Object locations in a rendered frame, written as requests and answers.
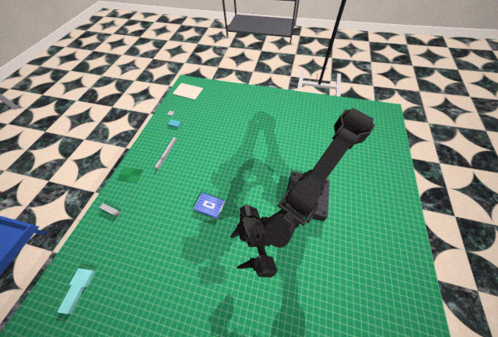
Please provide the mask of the beige flat rectangular slab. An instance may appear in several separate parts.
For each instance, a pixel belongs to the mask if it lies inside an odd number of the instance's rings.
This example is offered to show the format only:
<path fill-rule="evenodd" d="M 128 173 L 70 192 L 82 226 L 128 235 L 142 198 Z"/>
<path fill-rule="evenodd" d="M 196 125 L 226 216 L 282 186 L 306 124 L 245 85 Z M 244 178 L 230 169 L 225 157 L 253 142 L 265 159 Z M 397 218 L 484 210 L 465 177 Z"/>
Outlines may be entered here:
<path fill-rule="evenodd" d="M 195 100 L 203 88 L 181 83 L 173 94 Z"/>

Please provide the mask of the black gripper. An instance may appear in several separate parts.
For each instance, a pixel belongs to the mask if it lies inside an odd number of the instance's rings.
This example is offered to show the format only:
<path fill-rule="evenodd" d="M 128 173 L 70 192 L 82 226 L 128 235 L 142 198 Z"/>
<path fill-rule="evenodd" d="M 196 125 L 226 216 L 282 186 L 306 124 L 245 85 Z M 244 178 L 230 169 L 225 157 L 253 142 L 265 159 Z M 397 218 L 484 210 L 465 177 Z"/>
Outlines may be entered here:
<path fill-rule="evenodd" d="M 249 205 L 244 205 L 240 208 L 240 221 L 244 217 L 250 217 L 250 218 L 256 218 L 256 219 L 260 218 L 260 216 L 258 214 L 258 210 L 252 206 L 249 206 Z M 263 223 L 264 228 L 270 222 L 271 219 L 272 219 L 272 216 L 265 217 L 265 222 Z M 230 237 L 234 238 L 237 236 L 239 236 L 239 231 L 236 228 Z M 241 265 L 238 265 L 237 269 L 253 268 L 253 270 L 256 271 L 258 277 L 271 278 L 271 277 L 275 276 L 275 274 L 277 273 L 277 268 L 275 266 L 275 262 L 274 262 L 273 257 L 267 256 L 266 251 L 265 251 L 265 246 L 270 246 L 270 244 L 267 242 L 266 239 L 263 243 L 261 243 L 257 247 L 259 256 L 257 256 L 256 258 L 251 258 L 249 261 L 247 261 Z M 254 267 L 250 267 L 250 266 L 254 266 Z"/>

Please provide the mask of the grey long thin bar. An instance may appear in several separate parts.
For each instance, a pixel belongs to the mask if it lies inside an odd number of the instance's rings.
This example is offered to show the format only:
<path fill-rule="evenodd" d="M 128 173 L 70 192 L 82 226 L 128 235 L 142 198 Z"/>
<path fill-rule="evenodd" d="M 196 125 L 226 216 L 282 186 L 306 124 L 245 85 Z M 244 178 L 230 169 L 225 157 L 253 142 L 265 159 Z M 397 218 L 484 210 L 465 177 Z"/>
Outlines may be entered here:
<path fill-rule="evenodd" d="M 160 157 L 159 161 L 157 162 L 157 164 L 155 165 L 155 168 L 158 170 L 160 168 L 160 166 L 162 165 L 163 161 L 166 159 L 168 153 L 170 152 L 170 150 L 172 149 L 172 147 L 174 146 L 174 143 L 177 141 L 177 139 L 175 137 L 173 137 L 173 139 L 171 140 L 170 144 L 168 145 L 168 147 L 166 148 L 166 150 L 164 151 L 163 155 Z"/>

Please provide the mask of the green cutting mat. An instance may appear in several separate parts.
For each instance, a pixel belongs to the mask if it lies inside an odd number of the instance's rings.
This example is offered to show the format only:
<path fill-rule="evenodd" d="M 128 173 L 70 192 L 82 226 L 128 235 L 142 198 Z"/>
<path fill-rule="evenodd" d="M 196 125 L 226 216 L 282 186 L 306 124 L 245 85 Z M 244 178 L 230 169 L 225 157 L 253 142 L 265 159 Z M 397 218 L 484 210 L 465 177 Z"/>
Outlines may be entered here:
<path fill-rule="evenodd" d="M 259 256 L 230 237 L 240 208 L 281 210 L 352 108 L 375 126 L 329 174 L 328 218 L 265 247 L 275 276 L 237 269 Z M 58 313 L 78 268 L 93 278 Z M 179 75 L 0 337 L 451 337 L 402 105 Z"/>

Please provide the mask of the teal rectangular block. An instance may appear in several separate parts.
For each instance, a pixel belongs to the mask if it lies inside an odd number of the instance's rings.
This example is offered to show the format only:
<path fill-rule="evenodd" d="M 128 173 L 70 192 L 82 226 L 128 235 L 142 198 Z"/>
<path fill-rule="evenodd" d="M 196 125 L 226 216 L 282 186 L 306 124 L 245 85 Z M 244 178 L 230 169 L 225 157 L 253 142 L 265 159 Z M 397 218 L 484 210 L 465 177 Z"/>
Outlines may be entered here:
<path fill-rule="evenodd" d="M 170 119 L 168 126 L 179 128 L 181 126 L 181 121 L 175 121 Z"/>

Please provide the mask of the blue boxed card deck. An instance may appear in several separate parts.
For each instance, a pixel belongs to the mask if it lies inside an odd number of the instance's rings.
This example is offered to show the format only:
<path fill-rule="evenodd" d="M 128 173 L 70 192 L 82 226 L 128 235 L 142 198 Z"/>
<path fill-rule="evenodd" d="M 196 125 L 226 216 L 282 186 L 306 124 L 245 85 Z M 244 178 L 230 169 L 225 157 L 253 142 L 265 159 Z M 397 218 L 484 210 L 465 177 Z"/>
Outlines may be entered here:
<path fill-rule="evenodd" d="M 213 197 L 211 195 L 207 195 L 205 193 L 201 193 L 194 207 L 194 211 L 218 219 L 224 205 L 224 200 Z"/>

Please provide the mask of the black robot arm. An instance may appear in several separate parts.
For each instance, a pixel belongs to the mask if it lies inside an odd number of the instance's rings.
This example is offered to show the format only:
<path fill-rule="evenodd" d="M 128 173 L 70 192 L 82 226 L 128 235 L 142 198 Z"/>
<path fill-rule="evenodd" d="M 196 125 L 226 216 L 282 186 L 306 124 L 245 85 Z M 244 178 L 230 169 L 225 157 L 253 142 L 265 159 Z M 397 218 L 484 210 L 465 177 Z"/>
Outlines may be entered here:
<path fill-rule="evenodd" d="M 355 108 L 351 110 L 345 109 L 334 125 L 335 135 L 330 146 L 318 160 L 313 170 L 305 172 L 296 185 L 290 187 L 277 205 L 282 211 L 280 210 L 272 215 L 272 220 L 267 224 L 266 228 L 264 228 L 263 224 L 265 222 L 264 217 L 260 219 L 244 217 L 237 224 L 240 239 L 246 242 L 248 247 L 258 247 L 265 239 L 274 247 L 285 247 L 289 243 L 294 230 L 300 224 L 304 226 L 309 223 L 313 218 L 318 209 L 317 200 L 320 195 L 323 195 L 325 180 L 345 152 L 351 149 L 354 144 L 363 142 L 373 131 L 374 126 L 372 117 Z M 286 197 L 288 198 L 287 203 L 291 206 L 285 202 L 282 203 Z M 304 215 L 305 213 L 308 214 L 303 219 L 302 214 Z"/>

